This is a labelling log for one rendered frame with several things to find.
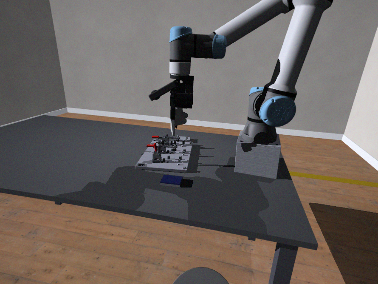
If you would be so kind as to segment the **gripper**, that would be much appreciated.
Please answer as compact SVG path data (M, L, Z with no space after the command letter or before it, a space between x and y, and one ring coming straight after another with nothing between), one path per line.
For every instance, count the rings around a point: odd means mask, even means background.
M183 108L192 108L193 105L193 82L194 76L171 75L171 79L177 79L177 87L170 91L170 124L172 135L175 136L175 128L187 122L188 114ZM180 83L180 80L183 83Z

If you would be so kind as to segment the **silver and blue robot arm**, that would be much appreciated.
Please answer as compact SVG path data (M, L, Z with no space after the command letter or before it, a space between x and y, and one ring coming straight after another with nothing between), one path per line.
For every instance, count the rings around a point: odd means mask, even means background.
M295 116L295 85L322 13L332 2L262 0L209 35L193 34L190 27L174 26L170 29L169 72L188 76L191 57L222 59L227 46L277 15L295 9L271 81L250 90L248 119L242 132L246 141L273 143L277 138L275 127L289 123Z

